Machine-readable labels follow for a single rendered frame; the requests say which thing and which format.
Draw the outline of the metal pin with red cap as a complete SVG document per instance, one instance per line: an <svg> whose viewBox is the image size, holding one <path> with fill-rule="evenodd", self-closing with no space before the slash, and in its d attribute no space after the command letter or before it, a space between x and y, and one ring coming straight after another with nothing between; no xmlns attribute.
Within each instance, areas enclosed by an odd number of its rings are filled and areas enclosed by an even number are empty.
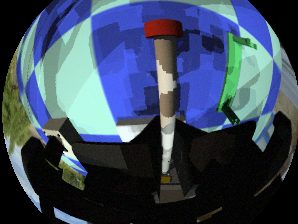
<svg viewBox="0 0 298 224"><path fill-rule="evenodd" d="M168 176L177 108L177 52L176 39L184 37L181 22L158 19L144 23L146 39L154 39L157 64L158 101L161 107L162 176Z"/></svg>

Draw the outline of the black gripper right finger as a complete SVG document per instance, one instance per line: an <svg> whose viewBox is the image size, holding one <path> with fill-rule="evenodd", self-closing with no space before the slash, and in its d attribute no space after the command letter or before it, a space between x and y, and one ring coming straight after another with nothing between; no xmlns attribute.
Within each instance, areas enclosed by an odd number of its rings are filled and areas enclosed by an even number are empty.
<svg viewBox="0 0 298 224"><path fill-rule="evenodd" d="M196 196L194 190L204 179L214 157L251 139L255 125L257 121L250 120L220 131L205 132L176 119L172 156L180 179L182 196L184 198Z"/></svg>

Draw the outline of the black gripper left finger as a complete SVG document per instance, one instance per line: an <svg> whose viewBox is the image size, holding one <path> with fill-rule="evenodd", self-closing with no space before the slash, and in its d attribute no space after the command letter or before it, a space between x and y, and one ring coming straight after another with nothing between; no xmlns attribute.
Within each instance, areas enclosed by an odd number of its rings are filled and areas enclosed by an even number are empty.
<svg viewBox="0 0 298 224"><path fill-rule="evenodd" d="M100 143L76 141L73 155L85 171L106 175L144 177L154 201L160 202L161 186L161 115L154 117L144 131L130 143Z"/></svg>

